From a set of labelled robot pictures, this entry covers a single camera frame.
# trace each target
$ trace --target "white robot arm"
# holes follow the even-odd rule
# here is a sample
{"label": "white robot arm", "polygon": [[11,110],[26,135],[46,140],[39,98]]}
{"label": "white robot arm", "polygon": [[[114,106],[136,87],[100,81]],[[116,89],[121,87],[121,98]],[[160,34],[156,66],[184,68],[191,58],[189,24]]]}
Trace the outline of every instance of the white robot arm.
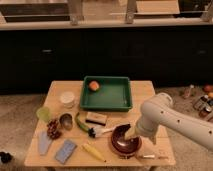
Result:
{"label": "white robot arm", "polygon": [[158,125],[171,128],[192,141],[213,150],[213,124],[189,117],[173,109],[173,100],[166,93],[160,93],[141,105],[142,116],[135,129],[128,130],[125,138],[136,135],[155,137]]}

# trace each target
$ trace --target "small bowl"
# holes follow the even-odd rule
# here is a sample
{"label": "small bowl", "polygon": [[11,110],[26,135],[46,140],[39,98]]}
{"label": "small bowl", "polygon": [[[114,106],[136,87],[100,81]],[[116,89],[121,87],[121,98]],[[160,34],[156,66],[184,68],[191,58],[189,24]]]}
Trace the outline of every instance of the small bowl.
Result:
{"label": "small bowl", "polygon": [[59,122],[63,128],[66,130],[72,129],[72,115],[69,113],[65,113],[60,116]]}
{"label": "small bowl", "polygon": [[118,154],[134,155],[141,147],[142,141],[140,137],[125,140],[125,132],[130,128],[130,124],[121,125],[115,128],[111,136],[111,144]]}

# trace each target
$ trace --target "cabinet door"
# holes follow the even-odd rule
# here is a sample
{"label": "cabinet door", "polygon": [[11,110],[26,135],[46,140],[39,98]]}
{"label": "cabinet door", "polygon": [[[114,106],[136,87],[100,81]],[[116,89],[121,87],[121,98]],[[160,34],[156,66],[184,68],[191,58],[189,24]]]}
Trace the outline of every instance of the cabinet door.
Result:
{"label": "cabinet door", "polygon": [[55,31],[56,43],[56,79],[82,80],[85,73],[84,41],[81,30]]}

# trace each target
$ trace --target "bottle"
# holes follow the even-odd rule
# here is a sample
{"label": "bottle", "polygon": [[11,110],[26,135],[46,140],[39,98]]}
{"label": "bottle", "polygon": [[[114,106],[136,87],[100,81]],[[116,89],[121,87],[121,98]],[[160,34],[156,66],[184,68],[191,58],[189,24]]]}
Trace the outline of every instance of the bottle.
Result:
{"label": "bottle", "polygon": [[209,106],[209,105],[207,105],[206,107],[204,107],[203,108],[203,110],[201,110],[200,112],[199,112],[199,116],[201,117],[201,118],[205,118],[208,114],[210,114],[212,112],[212,108]]}
{"label": "bottle", "polygon": [[213,99],[209,100],[207,103],[209,104],[209,106],[213,106]]}
{"label": "bottle", "polygon": [[194,85],[191,84],[188,88],[185,89],[185,91],[184,91],[182,97],[183,97],[184,99],[189,98],[189,97],[192,95],[192,90],[193,90],[193,88],[194,88]]}
{"label": "bottle", "polygon": [[201,111],[207,105],[208,101],[209,101],[209,96],[204,95],[197,102],[195,102],[193,107],[194,107],[195,110]]}

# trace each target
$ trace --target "toy food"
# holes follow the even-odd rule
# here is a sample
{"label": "toy food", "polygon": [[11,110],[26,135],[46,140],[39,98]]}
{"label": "toy food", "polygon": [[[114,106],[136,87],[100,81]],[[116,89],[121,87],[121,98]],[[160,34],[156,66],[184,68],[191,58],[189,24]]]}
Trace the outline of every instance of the toy food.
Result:
{"label": "toy food", "polygon": [[89,83],[89,89],[92,91],[97,91],[100,88],[100,85],[97,81],[91,81]]}
{"label": "toy food", "polygon": [[209,93],[209,92],[213,91],[213,85],[207,84],[207,85],[205,85],[205,86],[203,87],[203,90],[204,90],[205,92]]}

